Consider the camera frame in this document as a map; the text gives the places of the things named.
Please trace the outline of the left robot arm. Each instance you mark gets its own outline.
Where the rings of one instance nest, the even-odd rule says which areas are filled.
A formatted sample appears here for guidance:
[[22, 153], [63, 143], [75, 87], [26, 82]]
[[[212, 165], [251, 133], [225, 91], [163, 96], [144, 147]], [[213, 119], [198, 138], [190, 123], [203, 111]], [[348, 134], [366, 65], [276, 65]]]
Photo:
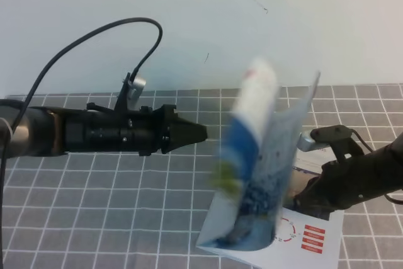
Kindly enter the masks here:
[[204, 125], [187, 121], [174, 105], [116, 111], [95, 103], [85, 110], [34, 106], [11, 136], [7, 157], [52, 157], [68, 152], [167, 154], [207, 139]]

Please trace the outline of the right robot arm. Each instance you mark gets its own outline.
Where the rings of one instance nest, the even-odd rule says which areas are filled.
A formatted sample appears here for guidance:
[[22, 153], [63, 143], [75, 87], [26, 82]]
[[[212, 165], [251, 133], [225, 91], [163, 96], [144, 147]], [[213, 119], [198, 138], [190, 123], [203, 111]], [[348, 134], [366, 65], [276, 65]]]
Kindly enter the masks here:
[[330, 214], [402, 189], [402, 136], [368, 154], [322, 165], [320, 176], [293, 198], [306, 215]]

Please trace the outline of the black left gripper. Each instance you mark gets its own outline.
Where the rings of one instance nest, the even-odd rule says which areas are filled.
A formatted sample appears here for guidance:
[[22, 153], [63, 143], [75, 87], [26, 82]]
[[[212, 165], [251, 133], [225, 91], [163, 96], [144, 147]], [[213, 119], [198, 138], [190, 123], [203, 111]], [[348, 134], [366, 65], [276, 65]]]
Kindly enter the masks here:
[[180, 118], [174, 105], [137, 111], [71, 110], [64, 119], [67, 152], [137, 152], [149, 156], [204, 142], [207, 128]]

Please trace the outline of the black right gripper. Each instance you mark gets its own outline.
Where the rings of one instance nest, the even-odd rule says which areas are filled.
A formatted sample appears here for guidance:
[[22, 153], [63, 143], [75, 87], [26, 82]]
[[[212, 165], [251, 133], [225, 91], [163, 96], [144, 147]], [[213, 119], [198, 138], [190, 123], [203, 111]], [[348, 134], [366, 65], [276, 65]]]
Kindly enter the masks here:
[[306, 215], [330, 215], [383, 195], [382, 151], [331, 161], [293, 198], [293, 209]]

